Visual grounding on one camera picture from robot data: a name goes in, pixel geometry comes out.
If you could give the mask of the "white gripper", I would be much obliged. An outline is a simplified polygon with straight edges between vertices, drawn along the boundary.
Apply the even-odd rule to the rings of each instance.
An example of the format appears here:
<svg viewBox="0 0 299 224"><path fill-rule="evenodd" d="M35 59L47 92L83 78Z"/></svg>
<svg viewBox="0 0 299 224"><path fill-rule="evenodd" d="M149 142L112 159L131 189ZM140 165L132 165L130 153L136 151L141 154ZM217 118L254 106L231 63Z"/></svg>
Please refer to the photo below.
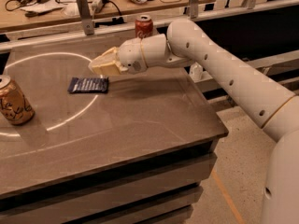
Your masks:
<svg viewBox="0 0 299 224"><path fill-rule="evenodd" d="M137 74L147 70L140 38L127 40L119 48L108 49L96 57L95 61L90 62L89 68L97 75L117 76L121 71L114 60L118 58L121 70L128 74Z"/></svg>

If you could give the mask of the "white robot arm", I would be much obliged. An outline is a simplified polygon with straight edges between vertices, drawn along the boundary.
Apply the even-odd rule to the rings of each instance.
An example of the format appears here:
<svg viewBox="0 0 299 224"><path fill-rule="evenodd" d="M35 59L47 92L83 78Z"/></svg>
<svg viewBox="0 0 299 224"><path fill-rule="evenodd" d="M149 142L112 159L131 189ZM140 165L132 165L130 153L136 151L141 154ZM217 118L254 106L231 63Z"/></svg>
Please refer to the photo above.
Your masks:
<svg viewBox="0 0 299 224"><path fill-rule="evenodd" d="M299 224L299 96L214 43L188 19L165 35L125 41L92 60L98 75L137 74L154 66L199 63L263 131L277 142L263 191L261 224Z"/></svg>

